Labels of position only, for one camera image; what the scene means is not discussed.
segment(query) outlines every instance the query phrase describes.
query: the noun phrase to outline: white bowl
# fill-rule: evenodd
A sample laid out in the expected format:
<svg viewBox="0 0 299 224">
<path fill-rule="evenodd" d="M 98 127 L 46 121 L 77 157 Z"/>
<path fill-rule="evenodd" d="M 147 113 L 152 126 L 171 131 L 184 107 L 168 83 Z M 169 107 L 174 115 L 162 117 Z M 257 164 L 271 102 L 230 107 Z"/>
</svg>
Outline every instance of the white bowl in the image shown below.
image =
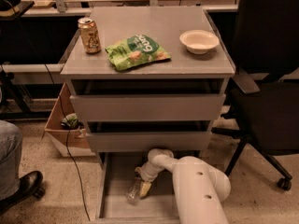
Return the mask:
<svg viewBox="0 0 299 224">
<path fill-rule="evenodd" d="M 203 30 L 191 30 L 179 37 L 187 50 L 194 54 L 206 54 L 219 45 L 219 39 L 212 33 Z"/>
</svg>

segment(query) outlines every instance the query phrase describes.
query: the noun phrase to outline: jeans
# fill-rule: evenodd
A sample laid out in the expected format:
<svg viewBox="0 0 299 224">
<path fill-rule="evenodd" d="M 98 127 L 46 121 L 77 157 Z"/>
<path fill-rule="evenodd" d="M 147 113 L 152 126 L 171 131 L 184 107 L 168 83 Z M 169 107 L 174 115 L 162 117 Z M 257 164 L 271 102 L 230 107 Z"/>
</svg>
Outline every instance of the jeans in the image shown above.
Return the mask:
<svg viewBox="0 0 299 224">
<path fill-rule="evenodd" d="M 13 195 L 20 186 L 21 131 L 0 120 L 0 200 Z"/>
</svg>

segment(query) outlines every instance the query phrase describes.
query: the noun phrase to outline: cardboard box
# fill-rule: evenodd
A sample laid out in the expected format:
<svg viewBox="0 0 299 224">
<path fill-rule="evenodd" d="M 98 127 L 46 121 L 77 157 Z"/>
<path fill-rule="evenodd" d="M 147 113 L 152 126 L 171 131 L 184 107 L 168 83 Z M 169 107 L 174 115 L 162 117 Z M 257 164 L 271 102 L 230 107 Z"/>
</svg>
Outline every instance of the cardboard box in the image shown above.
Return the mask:
<svg viewBox="0 0 299 224">
<path fill-rule="evenodd" d="M 68 131 L 61 126 L 61 121 L 65 116 L 75 113 L 69 99 L 70 95 L 71 93 L 65 83 L 50 113 L 45 132 L 64 157 L 69 156 L 67 148 L 72 156 L 93 156 L 94 153 L 91 152 L 85 136 L 85 129 Z"/>
</svg>

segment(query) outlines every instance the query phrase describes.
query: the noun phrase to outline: chair wheel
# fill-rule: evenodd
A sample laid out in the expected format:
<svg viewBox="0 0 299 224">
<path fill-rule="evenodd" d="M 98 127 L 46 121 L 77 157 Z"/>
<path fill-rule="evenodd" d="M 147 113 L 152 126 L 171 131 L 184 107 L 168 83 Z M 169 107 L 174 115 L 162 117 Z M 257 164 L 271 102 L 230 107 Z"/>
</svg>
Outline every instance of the chair wheel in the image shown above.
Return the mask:
<svg viewBox="0 0 299 224">
<path fill-rule="evenodd" d="M 45 190 L 41 187 L 37 189 L 37 191 L 33 194 L 38 200 L 41 199 L 45 195 Z"/>
<path fill-rule="evenodd" d="M 292 187 L 292 182 L 287 178 L 280 178 L 278 181 L 278 187 L 284 190 L 290 190 Z"/>
</svg>

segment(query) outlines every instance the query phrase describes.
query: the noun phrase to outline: can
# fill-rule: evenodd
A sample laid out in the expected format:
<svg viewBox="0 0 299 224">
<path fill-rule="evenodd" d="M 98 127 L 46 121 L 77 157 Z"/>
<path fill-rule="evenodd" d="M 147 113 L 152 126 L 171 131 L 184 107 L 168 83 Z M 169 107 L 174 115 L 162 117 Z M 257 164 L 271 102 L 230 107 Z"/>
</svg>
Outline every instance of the can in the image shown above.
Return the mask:
<svg viewBox="0 0 299 224">
<path fill-rule="evenodd" d="M 95 21 L 88 17 L 81 18 L 78 20 L 78 28 L 86 53 L 99 52 L 101 44 Z"/>
</svg>

